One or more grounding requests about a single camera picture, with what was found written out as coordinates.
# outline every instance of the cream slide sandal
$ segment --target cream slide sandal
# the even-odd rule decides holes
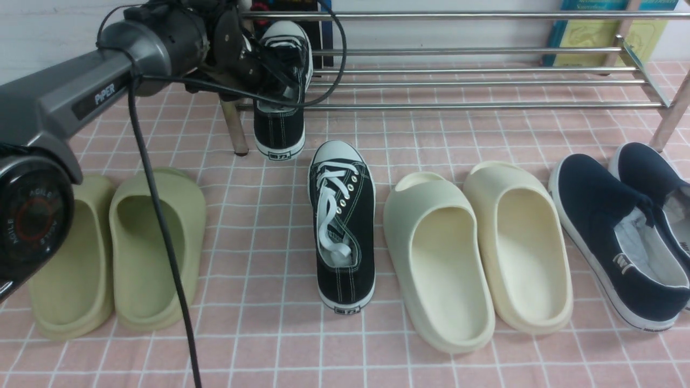
[[[460,189],[435,173],[407,175],[386,201],[384,233],[419,335],[447,353],[483,347],[495,316],[477,222]]]
[[[161,199],[189,303],[199,278],[206,229],[206,201],[187,175],[155,168]],[[115,308],[122,324],[135,331],[168,327],[182,319],[163,235],[144,173],[126,180],[110,206]]]
[[[548,334],[573,313],[563,233],[551,196],[532,174],[484,162],[463,191],[477,213],[484,270],[498,315],[513,328]]]
[[[87,175],[73,186],[70,232],[55,256],[28,281],[36,328],[46,338],[71,340],[112,314],[112,243],[108,209],[115,186]]]

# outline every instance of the sneaker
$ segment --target sneaker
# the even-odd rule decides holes
[[[619,147],[609,172],[651,198],[659,233],[690,273],[690,184],[658,152],[641,143]]]
[[[290,66],[292,80],[298,88],[287,88],[284,95],[291,100],[304,102],[314,67],[311,44],[306,32],[292,21],[274,23],[260,43]],[[257,148],[269,160],[286,162],[295,159],[304,148],[304,108],[288,108],[261,101],[254,101],[254,134]]]
[[[326,142],[309,168],[319,294],[338,314],[359,313],[374,295],[376,189],[350,144]]]
[[[558,164],[549,191],[623,322],[643,331],[671,328],[690,300],[690,284],[655,227],[649,197],[581,154]]]

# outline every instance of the shoe heel label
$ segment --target shoe heel label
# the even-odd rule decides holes
[[[625,254],[623,254],[623,253],[617,254],[617,255],[613,258],[613,262],[615,262],[616,264],[618,264],[618,266],[620,267],[621,273],[622,273],[623,275],[625,275],[625,273],[626,273],[630,268],[633,268],[633,267],[635,266],[635,265],[633,264],[633,262],[630,261],[630,259],[628,258],[628,256],[625,255]]]
[[[340,314],[342,316],[351,316],[356,313],[359,313],[362,309],[359,306],[357,306],[354,309],[341,309],[339,307],[335,307],[333,310],[336,314]]]
[[[290,160],[293,157],[292,153],[268,153],[268,158],[271,160],[277,160],[278,162],[284,160]]]

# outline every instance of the shoe rack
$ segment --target shoe rack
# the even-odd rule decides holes
[[[618,32],[608,47],[596,48],[409,48],[409,49],[379,49],[361,50],[348,49],[348,56],[411,56],[411,55],[547,55],[547,54],[606,54],[603,66],[597,67],[520,67],[520,68],[378,68],[378,69],[346,69],[345,75],[386,75],[402,76],[454,74],[462,75],[514,75],[534,74],[539,79],[524,80],[450,80],[450,81],[379,81],[379,82],[354,82],[343,81],[339,88],[488,88],[488,87],[518,87],[529,88],[534,86],[625,86],[641,88],[647,100],[644,101],[579,101],[579,102],[463,102],[456,104],[319,104],[307,108],[307,110],[529,110],[529,109],[553,109],[553,110],[656,110],[661,115],[661,122],[654,133],[650,146],[657,151],[662,151],[669,138],[676,130],[678,123],[690,105],[690,72],[683,80],[676,95],[667,98],[660,87],[650,78],[644,64],[637,58],[625,38],[634,20],[659,19],[659,20],[688,20],[688,12],[643,12],[639,11],[641,0],[631,0],[625,11],[568,11],[568,12],[344,12],[339,13],[341,21],[467,21],[467,20],[618,20],[620,21]],[[331,17],[321,12],[247,12],[245,20],[292,20],[292,21],[328,21]],[[316,56],[338,57],[341,51],[314,50]],[[624,66],[616,66],[617,59],[621,58]],[[314,75],[335,76],[338,69],[329,68],[315,70]],[[544,75],[563,74],[590,74],[600,75],[593,79],[549,79]],[[631,79],[614,79],[609,75],[628,74]],[[329,86],[328,81],[313,81],[312,86]],[[223,112],[233,146],[238,155],[245,155],[248,150],[244,139],[242,125],[239,122],[237,110],[250,110],[251,105],[236,104],[233,102],[221,102]]]

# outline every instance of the black cable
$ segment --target black cable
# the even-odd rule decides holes
[[[137,139],[137,146],[139,147],[139,154],[141,155],[141,164],[144,165],[144,174],[146,174],[146,181],[148,182],[148,189],[151,192],[151,201],[153,208],[158,218],[158,224],[161,227],[161,234],[163,235],[163,242],[168,252],[168,259],[170,261],[170,270],[172,271],[172,279],[175,282],[175,290],[179,298],[179,305],[182,309],[182,320],[184,321],[184,329],[187,332],[187,343],[189,344],[189,357],[192,362],[192,375],[194,377],[194,385],[196,388],[201,388],[201,374],[199,373],[199,361],[197,359],[197,345],[194,341],[194,330],[192,329],[192,318],[189,315],[189,307],[187,299],[184,296],[182,288],[182,281],[180,280],[179,268],[177,266],[177,258],[175,257],[175,250],[173,248],[173,239],[170,236],[170,229],[168,223],[163,215],[161,207],[161,199],[156,188],[156,181],[153,177],[153,168],[151,161],[148,158],[146,150],[146,143],[144,136],[141,134],[141,127],[139,126],[139,118],[137,116],[137,106],[135,102],[135,91],[137,89],[137,79],[134,78],[130,84],[127,102],[129,105],[130,119],[132,120],[132,128],[134,129],[134,136]]]
[[[196,86],[203,86],[205,88],[209,88],[210,90],[217,91],[218,93],[232,93],[235,95],[241,95],[244,97],[252,98],[252,99],[257,99],[260,101],[272,103],[272,104],[279,104],[283,106],[288,106],[288,107],[307,107],[307,106],[312,106],[315,104],[318,104],[325,99],[327,99],[331,94],[333,94],[333,91],[335,91],[336,87],[340,83],[344,71],[345,71],[345,65],[346,65],[346,60],[347,60],[347,40],[345,36],[345,30],[340,22],[340,20],[337,18],[333,10],[331,10],[328,5],[326,5],[323,0],[317,0],[321,7],[323,7],[329,15],[333,18],[333,21],[335,22],[336,26],[338,27],[340,34],[342,36],[342,44],[343,44],[343,54],[342,54],[342,62],[340,64],[340,70],[338,72],[338,76],[336,77],[335,81],[333,82],[333,85],[319,98],[309,101],[306,103],[302,104],[296,104],[296,103],[291,103],[287,101],[278,101],[278,100],[273,100],[267,97],[262,97],[259,95],[254,95],[252,93],[247,93],[242,90],[235,90],[232,88],[228,88],[219,84],[214,84],[210,82],[205,82],[205,81],[200,81],[196,79],[188,79],[188,78],[183,78],[183,77],[162,77],[162,76],[154,76],[154,75],[141,75],[139,74],[139,67],[137,66],[136,61],[132,56],[130,55],[129,52],[126,52],[126,50],[122,50],[121,48],[111,48],[111,47],[105,47],[101,45],[101,35],[103,32],[103,29],[105,27],[105,24],[107,20],[112,16],[117,10],[122,9],[122,8],[128,8],[128,7],[134,7],[137,5],[131,5],[131,6],[119,6],[116,7],[115,9],[111,10],[106,17],[103,19],[101,22],[101,25],[98,29],[98,34],[97,34],[97,39],[96,39],[96,47],[100,49],[112,49],[112,50],[118,50],[120,52],[124,52],[124,54],[129,58],[129,60],[132,62],[132,82],[129,85],[129,90],[128,90],[128,106],[129,106],[129,111],[130,111],[130,119],[132,122],[132,129],[135,135],[135,138],[137,140],[137,146],[139,148],[139,154],[141,155],[141,163],[144,166],[144,174],[146,175],[146,181],[148,183],[148,188],[151,193],[151,201],[153,203],[153,208],[156,213],[156,217],[158,219],[159,226],[161,228],[161,234],[163,236],[163,241],[166,247],[166,251],[168,254],[168,261],[170,262],[170,270],[172,271],[172,279],[173,282],[175,283],[175,290],[177,292],[177,297],[179,299],[180,303],[180,308],[182,310],[182,319],[184,321],[184,327],[185,331],[187,334],[187,342],[189,346],[189,355],[190,355],[190,361],[191,361],[191,367],[192,367],[192,374],[194,378],[194,384],[196,388],[202,388],[201,387],[201,374],[199,372],[199,361],[197,358],[197,347],[196,343],[194,341],[194,330],[192,326],[192,320],[189,314],[189,306],[187,304],[186,297],[184,295],[184,289],[182,287],[182,281],[180,278],[179,274],[179,267],[177,266],[177,258],[175,255],[175,250],[173,248],[173,239],[170,236],[170,229],[168,227],[168,223],[166,222],[165,216],[163,214],[163,209],[161,207],[161,200],[160,196],[158,194],[158,190],[156,187],[156,182],[153,176],[153,168],[151,166],[151,161],[148,157],[148,151],[146,150],[146,143],[144,141],[144,136],[141,134],[141,127],[139,125],[139,118],[137,116],[137,106],[136,106],[136,89],[139,86],[139,82],[141,80],[157,80],[157,81],[169,81],[169,82],[178,82],[182,84],[190,84],[190,85],[196,85]],[[149,5],[157,5],[157,4],[163,4],[163,3],[172,3],[172,4],[179,4],[179,2],[172,2],[170,0],[167,1],[161,1],[161,2],[150,2],[148,3]]]
[[[318,97],[317,99],[314,99],[312,101],[308,102],[303,102],[303,103],[297,103],[297,102],[291,102],[291,101],[285,101],[285,100],[278,100],[278,99],[272,99],[270,97],[264,97],[261,95],[257,95],[255,93],[250,93],[246,92],[243,90],[239,89],[234,89],[234,88],[229,88],[227,86],[223,86],[221,84],[215,83],[215,82],[209,82],[209,81],[202,81],[200,79],[193,79],[193,78],[185,78],[185,77],[173,77],[173,76],[168,76],[168,75],[142,75],[141,79],[142,80],[148,80],[148,81],[163,81],[163,82],[173,82],[176,84],[185,84],[189,86],[196,86],[198,88],[204,88],[204,90],[214,92],[214,93],[226,93],[226,94],[232,94],[232,95],[237,95],[240,97],[246,97],[246,98],[251,98],[257,101],[262,101],[266,102],[269,104],[275,104],[278,106],[287,106],[288,108],[305,108],[307,106],[314,106],[316,104],[319,104],[329,98],[335,89],[338,87],[340,84],[340,81],[342,80],[342,77],[345,73],[345,66],[346,66],[346,61],[347,61],[347,38],[345,35],[345,29],[343,28],[342,23],[340,22],[340,19],[338,16],[331,10],[328,5],[324,3],[324,0],[317,0],[319,4],[321,4],[321,7],[326,9],[326,11],[329,13],[331,18],[333,19],[333,22],[335,25],[338,27],[338,30],[340,30],[340,36],[342,37],[342,43],[343,43],[343,53],[342,53],[342,61],[340,63],[340,69],[338,70],[338,75],[336,76],[335,80],[333,81],[333,85],[321,96]]]

